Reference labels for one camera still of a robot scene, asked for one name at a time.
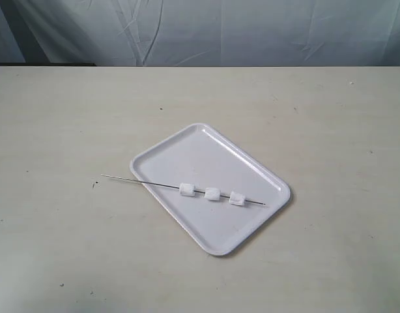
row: skewered marshmallow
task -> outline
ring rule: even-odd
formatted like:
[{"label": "skewered marshmallow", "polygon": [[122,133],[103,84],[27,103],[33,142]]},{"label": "skewered marshmallow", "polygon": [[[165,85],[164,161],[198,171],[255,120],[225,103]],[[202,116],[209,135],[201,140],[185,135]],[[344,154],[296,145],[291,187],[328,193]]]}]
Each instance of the skewered marshmallow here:
[{"label": "skewered marshmallow", "polygon": [[187,197],[194,197],[194,185],[193,184],[180,184],[180,195]]},{"label": "skewered marshmallow", "polygon": [[220,190],[218,188],[206,188],[205,198],[210,201],[219,201]]},{"label": "skewered marshmallow", "polygon": [[233,205],[245,205],[245,199],[245,195],[232,191],[231,197],[229,198],[229,203]]}]

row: white backdrop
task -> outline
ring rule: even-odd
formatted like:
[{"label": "white backdrop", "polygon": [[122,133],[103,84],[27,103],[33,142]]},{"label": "white backdrop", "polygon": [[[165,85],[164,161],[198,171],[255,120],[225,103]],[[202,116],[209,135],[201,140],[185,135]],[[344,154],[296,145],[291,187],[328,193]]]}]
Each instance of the white backdrop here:
[{"label": "white backdrop", "polygon": [[400,65],[400,0],[15,0],[52,62]]}]

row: white tray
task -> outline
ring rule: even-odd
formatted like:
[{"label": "white tray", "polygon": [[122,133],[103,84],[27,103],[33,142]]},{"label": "white tray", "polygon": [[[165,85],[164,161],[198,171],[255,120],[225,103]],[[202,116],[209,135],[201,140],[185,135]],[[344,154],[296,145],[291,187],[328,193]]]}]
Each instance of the white tray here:
[{"label": "white tray", "polygon": [[208,201],[202,194],[180,196],[178,190],[145,188],[209,254],[230,253],[290,198],[285,182],[206,124],[193,124],[136,156],[131,172],[140,180],[196,188],[232,190],[266,206],[230,205],[227,199]]}]

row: table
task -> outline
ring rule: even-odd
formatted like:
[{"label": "table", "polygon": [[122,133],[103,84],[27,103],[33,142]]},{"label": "table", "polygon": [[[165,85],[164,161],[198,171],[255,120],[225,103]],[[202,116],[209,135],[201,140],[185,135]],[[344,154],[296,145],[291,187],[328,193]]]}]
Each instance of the table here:
[{"label": "table", "polygon": [[[293,192],[224,258],[100,177],[194,122]],[[400,68],[0,67],[0,313],[247,310],[400,312]]]}]

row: table surface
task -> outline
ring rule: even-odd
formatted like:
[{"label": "table surface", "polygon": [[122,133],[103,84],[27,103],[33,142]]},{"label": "table surface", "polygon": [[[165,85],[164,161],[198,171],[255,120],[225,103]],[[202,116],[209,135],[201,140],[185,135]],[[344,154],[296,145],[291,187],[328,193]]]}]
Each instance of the table surface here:
[{"label": "table surface", "polygon": [[[201,250],[129,161],[204,122],[291,186]],[[0,313],[400,312],[400,68],[0,68]]]}]

